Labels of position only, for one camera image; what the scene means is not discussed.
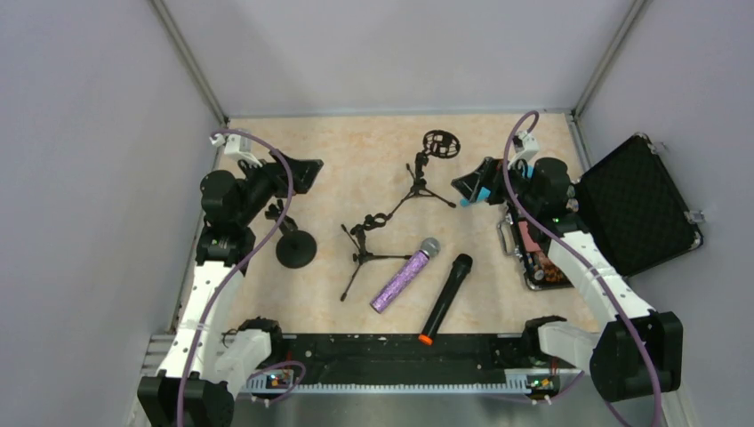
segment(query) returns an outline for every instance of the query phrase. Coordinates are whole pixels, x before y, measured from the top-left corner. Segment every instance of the microphone grille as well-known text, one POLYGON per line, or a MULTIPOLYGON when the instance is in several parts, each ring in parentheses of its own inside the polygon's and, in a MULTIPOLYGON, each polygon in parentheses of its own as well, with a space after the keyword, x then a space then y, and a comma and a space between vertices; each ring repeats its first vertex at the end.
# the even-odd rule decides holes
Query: microphone grille
POLYGON ((429 258, 432 258, 440 253, 440 242, 436 238, 425 238, 419 249, 429 255, 429 258))

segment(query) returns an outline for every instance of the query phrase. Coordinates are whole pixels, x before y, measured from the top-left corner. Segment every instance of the microphone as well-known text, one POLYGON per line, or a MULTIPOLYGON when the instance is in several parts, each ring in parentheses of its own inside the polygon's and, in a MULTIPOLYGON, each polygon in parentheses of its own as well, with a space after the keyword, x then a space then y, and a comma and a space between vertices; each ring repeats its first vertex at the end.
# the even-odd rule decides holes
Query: microphone
POLYGON ((429 262, 429 258, 434 257, 440 252, 440 242, 436 238, 425 238, 416 254, 412 255, 405 262, 401 270, 382 288, 379 294, 374 297, 369 304, 378 313, 382 314, 388 308, 391 302, 395 300, 401 292, 415 278, 421 269, 429 262))
POLYGON ((445 314, 450 308, 453 298, 455 298, 455 295, 458 293, 458 288, 461 287, 463 279, 465 279, 471 271, 471 264, 473 261, 474 260, 466 254, 460 254, 455 258, 455 261, 453 261, 453 267, 450 270, 450 276, 445 282, 445 286, 443 286, 443 292, 440 293, 437 302, 435 302, 435 308, 433 308, 432 312, 429 314, 424 329, 421 330, 419 341, 424 342, 427 345, 432 345, 432 342, 435 340, 435 335, 437 335, 437 330, 440 328, 440 324, 443 323, 443 318, 445 318, 445 314))

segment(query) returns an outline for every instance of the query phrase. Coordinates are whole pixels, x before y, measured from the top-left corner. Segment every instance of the orange microphone tip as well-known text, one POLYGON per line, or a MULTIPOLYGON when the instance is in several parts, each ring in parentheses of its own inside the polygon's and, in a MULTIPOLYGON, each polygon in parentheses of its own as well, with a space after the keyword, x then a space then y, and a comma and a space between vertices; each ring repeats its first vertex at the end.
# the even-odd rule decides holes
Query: orange microphone tip
POLYGON ((421 342, 423 342, 423 343, 425 343, 427 345, 432 345, 432 339, 429 338, 428 336, 426 336, 425 334, 420 334, 419 335, 419 341, 421 341, 421 342))

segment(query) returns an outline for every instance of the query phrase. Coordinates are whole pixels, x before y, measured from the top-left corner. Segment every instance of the blue gripper part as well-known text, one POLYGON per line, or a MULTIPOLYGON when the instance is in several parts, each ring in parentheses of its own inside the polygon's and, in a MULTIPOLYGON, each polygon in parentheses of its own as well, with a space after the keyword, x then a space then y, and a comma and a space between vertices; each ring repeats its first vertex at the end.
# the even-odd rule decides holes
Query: blue gripper part
POLYGON ((485 200, 487 200, 488 197, 490 197, 490 190, 487 189, 486 187, 482 187, 479 190, 479 194, 477 195, 477 200, 475 200, 473 202, 469 202, 467 199, 462 198, 461 199, 461 206, 462 207, 467 207, 467 206, 471 206, 471 205, 473 205, 475 203, 484 202, 485 200))

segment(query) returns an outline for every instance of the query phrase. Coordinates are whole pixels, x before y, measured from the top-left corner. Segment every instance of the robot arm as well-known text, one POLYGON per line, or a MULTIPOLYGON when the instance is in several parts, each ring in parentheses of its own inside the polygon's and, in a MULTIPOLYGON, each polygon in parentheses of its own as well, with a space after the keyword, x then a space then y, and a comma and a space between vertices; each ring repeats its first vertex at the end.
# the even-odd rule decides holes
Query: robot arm
MULTIPOLYGON (((660 378, 662 391, 676 390, 681 370, 683 327, 680 321, 672 312, 656 312, 634 294, 602 255, 588 225, 574 208, 578 206, 578 194, 567 175, 566 164, 544 157, 531 165, 539 144, 526 131, 517 133, 513 144, 516 155, 507 171, 502 170, 502 159, 486 157, 476 171, 453 180, 453 187, 472 203, 484 200, 489 205, 505 203, 512 207, 511 197, 517 197, 539 223, 586 258, 638 330, 660 378), (506 190, 504 173, 509 175, 515 195, 506 190)), ((595 271, 540 230, 533 226, 528 230, 532 240, 569 278, 600 329, 600 334, 592 334, 562 318, 533 319, 526 322, 524 331, 531 350, 542 356, 563 359, 583 370, 607 401, 651 395, 647 368, 595 271)))
MULTIPOLYGON (((213 145, 222 143, 226 143, 224 137, 213 139, 213 145)), ((191 294, 165 359, 154 375, 141 378, 137 390, 153 425, 175 422, 179 384, 187 363, 191 369, 184 391, 184 418, 195 427, 218 427, 230 425, 236 396, 253 371, 270 357, 279 359, 276 346, 282 341, 282 332, 277 322, 263 318, 246 320, 238 327, 233 344, 217 357, 221 330, 226 327, 230 305, 246 268, 229 279, 205 322, 200 323, 221 281, 253 250, 255 236, 249 223, 271 198, 285 197, 288 191, 282 165, 257 160, 251 154, 251 143, 244 137, 232 135, 227 144, 226 153, 238 161, 245 177, 237 179, 228 171, 213 171, 201 182, 205 224, 197 242, 191 294), (199 342, 189 360, 189 345, 197 332, 199 342)), ((281 156, 293 172, 295 194, 307 193, 323 162, 281 156)))

